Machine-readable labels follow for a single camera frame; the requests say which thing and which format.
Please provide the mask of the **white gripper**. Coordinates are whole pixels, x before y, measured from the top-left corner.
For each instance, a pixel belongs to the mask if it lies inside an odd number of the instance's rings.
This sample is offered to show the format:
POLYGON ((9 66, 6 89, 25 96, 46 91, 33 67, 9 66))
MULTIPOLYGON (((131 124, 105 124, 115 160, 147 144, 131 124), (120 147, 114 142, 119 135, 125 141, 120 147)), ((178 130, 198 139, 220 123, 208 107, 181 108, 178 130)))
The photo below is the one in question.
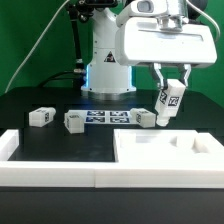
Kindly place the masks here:
POLYGON ((191 65, 208 67, 216 62, 217 53, 207 26, 186 24, 181 32, 164 31, 153 18, 132 17, 115 35, 115 58, 121 65, 152 63, 152 78, 160 90, 165 90, 167 80, 161 73, 161 64, 180 64, 178 81, 187 88, 191 65))

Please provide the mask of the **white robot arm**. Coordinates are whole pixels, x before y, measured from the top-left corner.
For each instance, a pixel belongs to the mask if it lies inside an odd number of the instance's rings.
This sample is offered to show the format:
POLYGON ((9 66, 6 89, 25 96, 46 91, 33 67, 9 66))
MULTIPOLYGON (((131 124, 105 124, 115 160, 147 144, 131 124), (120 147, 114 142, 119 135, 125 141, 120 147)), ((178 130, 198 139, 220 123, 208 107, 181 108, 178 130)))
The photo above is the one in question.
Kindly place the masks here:
POLYGON ((186 83, 193 67, 217 60, 215 43, 206 25, 190 21, 188 0, 131 0, 119 14, 111 9, 118 0, 84 0, 93 18, 93 56, 87 66, 86 93, 115 100, 133 93, 131 68, 147 66, 158 87, 168 80, 161 68, 176 67, 186 83))

